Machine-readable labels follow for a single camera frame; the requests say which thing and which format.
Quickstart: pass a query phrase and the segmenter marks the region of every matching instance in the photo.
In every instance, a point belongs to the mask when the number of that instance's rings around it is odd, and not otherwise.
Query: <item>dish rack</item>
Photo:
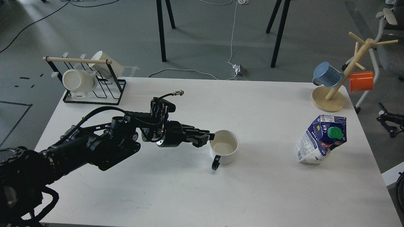
[[[111,67],[112,61],[110,60],[90,60],[84,59],[85,55],[81,58],[67,58],[67,57],[43,57],[42,59],[46,61],[52,68],[52,77],[57,77],[62,83],[63,74],[59,71],[53,62],[64,62],[67,69],[79,69],[90,71],[91,75],[96,75],[98,80],[98,86],[93,92],[89,92],[87,98],[82,96],[72,97],[71,91],[66,89],[65,95],[63,96],[63,102],[65,103],[83,103],[83,104],[98,104],[98,105],[119,105],[121,102],[122,94],[125,90],[126,80],[117,79],[114,70]],[[90,68],[89,64],[106,64],[109,72],[113,77],[113,81],[108,81],[104,77],[107,75],[102,75],[100,71],[94,71]]]

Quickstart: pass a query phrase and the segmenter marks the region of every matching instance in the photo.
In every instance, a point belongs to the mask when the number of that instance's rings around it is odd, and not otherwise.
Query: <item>table surface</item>
[[[295,146],[310,123],[328,114],[311,102],[312,83],[124,78],[125,110],[149,112],[168,97],[182,124],[240,139],[228,165],[211,169],[209,145],[142,148],[103,172],[87,164],[50,185],[60,199],[42,220],[104,226],[401,226],[369,143],[347,100],[334,114],[347,117],[347,142],[320,165],[300,164]],[[60,101],[36,151],[98,105]],[[107,111],[83,126],[121,116]],[[50,201],[45,196],[44,203]]]

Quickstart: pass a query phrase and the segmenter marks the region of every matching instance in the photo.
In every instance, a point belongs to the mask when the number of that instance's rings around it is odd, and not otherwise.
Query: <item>chair wheel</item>
[[[341,67],[341,69],[342,69],[342,71],[345,71],[345,69],[348,67],[348,65],[347,64],[344,64],[342,67]]]

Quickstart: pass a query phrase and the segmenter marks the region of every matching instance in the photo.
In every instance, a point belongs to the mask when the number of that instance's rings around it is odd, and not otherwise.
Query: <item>white mug on rack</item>
[[[120,77],[122,75],[122,73],[124,72],[124,67],[122,65],[120,65],[117,61],[113,60],[110,56],[108,56],[105,52],[103,52],[101,50],[98,51],[97,53],[95,53],[95,55],[91,58],[91,60],[110,60],[110,61],[112,61],[111,67],[117,78]],[[99,71],[101,76],[104,79],[107,79],[109,81],[114,81],[114,78],[112,77],[107,64],[89,64],[88,66],[94,71]]]
[[[72,98],[77,98],[77,92],[82,92],[81,98],[87,98],[87,93],[97,88],[98,80],[95,74],[89,71],[70,69],[62,77],[63,86],[72,93]]]
[[[213,159],[212,169],[216,170],[220,164],[226,165],[234,160],[240,142],[233,132],[220,130],[215,132],[215,139],[209,143],[210,156]]]

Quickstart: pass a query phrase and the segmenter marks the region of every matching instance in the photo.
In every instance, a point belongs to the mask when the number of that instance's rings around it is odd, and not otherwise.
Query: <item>white power cord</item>
[[[198,1],[204,2],[204,3],[207,3],[207,4],[211,4],[211,5],[229,5],[229,4],[233,3],[233,0],[231,0],[231,2],[226,3],[226,4],[214,4],[214,3],[205,2],[205,1],[202,1],[202,0],[198,0]],[[237,3],[244,5],[244,4],[248,4],[248,3],[249,3],[249,0],[237,0]],[[229,63],[230,65],[232,65],[232,66],[233,66],[233,69],[236,69],[236,68],[238,67],[238,70],[240,71],[240,66],[233,65],[233,64],[230,62],[231,57],[233,56],[233,49],[232,49],[232,47],[233,47],[233,35],[234,35],[234,26],[235,26],[235,24],[236,24],[236,12],[237,12],[237,5],[238,5],[238,4],[236,4],[236,7],[235,7],[235,9],[234,9],[233,31],[231,32],[231,41],[230,41],[230,59],[228,60],[227,63]],[[197,73],[200,73],[200,74],[204,74],[204,75],[211,76],[211,77],[213,77],[213,78],[216,79],[216,80],[221,80],[221,79],[218,79],[217,77],[215,77],[215,76],[212,75],[212,74],[203,73],[203,72],[200,72],[200,71],[197,71],[197,70],[194,70],[194,69],[171,69],[171,68],[169,68],[169,69],[162,69],[162,70],[160,70],[160,71],[158,71],[158,72],[155,72],[155,73],[153,73],[153,74],[150,74],[150,75],[148,76],[148,78],[150,78],[150,77],[152,77],[153,75],[156,75],[156,74],[158,74],[158,73],[160,73],[160,72],[162,72],[162,71],[166,71],[166,70],[194,71],[194,72],[197,72]],[[236,72],[236,74],[235,74],[232,78],[225,79],[225,80],[232,80],[232,79],[234,79],[236,76],[237,76],[237,72]]]
[[[204,3],[207,3],[207,4],[211,4],[211,5],[215,5],[215,6],[225,6],[225,5],[230,5],[230,4],[233,2],[233,0],[230,0],[230,2],[229,2],[229,3],[224,3],[224,4],[215,4],[215,3],[205,2],[205,1],[202,1],[202,0],[198,0],[198,1],[200,1],[200,2],[204,2]]]
[[[148,78],[150,78],[150,77],[152,77],[153,75],[156,75],[156,74],[158,74],[158,73],[161,73],[162,71],[166,71],[166,70],[193,71],[193,72],[197,72],[197,73],[200,73],[200,74],[204,74],[204,75],[211,76],[211,77],[213,77],[213,78],[216,79],[216,80],[221,80],[221,79],[218,79],[217,77],[215,77],[215,76],[212,75],[212,74],[203,73],[203,72],[200,72],[200,71],[197,71],[197,70],[194,70],[194,69],[162,69],[162,70],[160,70],[160,71],[158,71],[158,72],[155,72],[155,73],[153,73],[153,74],[150,74],[150,75],[148,76]],[[236,76],[237,76],[237,74],[236,74],[234,77],[232,77],[232,78],[230,78],[230,79],[225,79],[225,80],[232,80],[232,79],[234,79]]]
[[[229,3],[224,3],[224,4],[210,3],[210,2],[205,2],[205,1],[202,1],[202,0],[198,0],[198,1],[204,2],[204,3],[207,3],[207,4],[211,4],[211,5],[215,5],[215,6],[225,6],[225,5],[230,5],[231,3],[233,3],[233,0],[231,0]],[[237,2],[238,2],[239,4],[244,5],[244,4],[248,4],[248,3],[249,3],[249,0],[237,0]]]

